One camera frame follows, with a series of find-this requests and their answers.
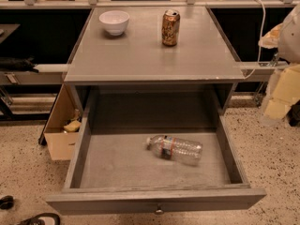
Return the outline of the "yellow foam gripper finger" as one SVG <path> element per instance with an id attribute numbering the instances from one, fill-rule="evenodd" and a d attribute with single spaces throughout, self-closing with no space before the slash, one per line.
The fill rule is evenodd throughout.
<path id="1" fill-rule="evenodd" d="M 281 23 L 273 27 L 269 32 L 259 39 L 258 45 L 265 49 L 277 48 L 281 27 Z"/>
<path id="2" fill-rule="evenodd" d="M 300 100 L 300 65 L 291 64 L 272 74 L 261 106 L 261 122 L 274 126 Z"/>

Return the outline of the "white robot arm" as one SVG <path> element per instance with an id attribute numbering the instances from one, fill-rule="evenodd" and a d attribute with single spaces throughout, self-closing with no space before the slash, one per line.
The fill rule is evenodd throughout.
<path id="1" fill-rule="evenodd" d="M 274 71 L 262 102 L 262 121 L 272 126 L 300 100 L 300 4 L 258 44 L 266 49 L 277 48 L 278 57 L 290 63 L 282 71 Z"/>

